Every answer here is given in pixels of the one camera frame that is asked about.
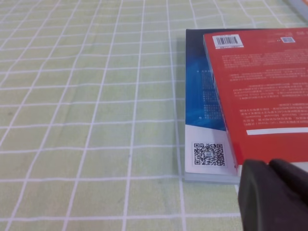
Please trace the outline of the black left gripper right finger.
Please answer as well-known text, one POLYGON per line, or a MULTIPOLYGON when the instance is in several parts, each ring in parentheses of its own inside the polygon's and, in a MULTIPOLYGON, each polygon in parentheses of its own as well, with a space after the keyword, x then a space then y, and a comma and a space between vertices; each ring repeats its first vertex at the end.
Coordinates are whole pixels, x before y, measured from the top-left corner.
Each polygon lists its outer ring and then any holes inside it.
POLYGON ((269 166, 282 182, 283 199, 279 202, 284 231, 308 229, 308 173, 282 159, 273 159, 269 166))

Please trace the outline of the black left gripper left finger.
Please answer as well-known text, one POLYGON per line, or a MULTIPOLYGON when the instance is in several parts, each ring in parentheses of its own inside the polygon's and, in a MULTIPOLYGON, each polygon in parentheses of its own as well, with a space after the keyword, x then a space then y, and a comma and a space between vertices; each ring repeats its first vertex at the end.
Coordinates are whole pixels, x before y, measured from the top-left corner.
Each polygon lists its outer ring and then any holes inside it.
POLYGON ((283 231, 282 199, 282 182, 269 163, 245 160, 238 192, 243 230, 283 231))

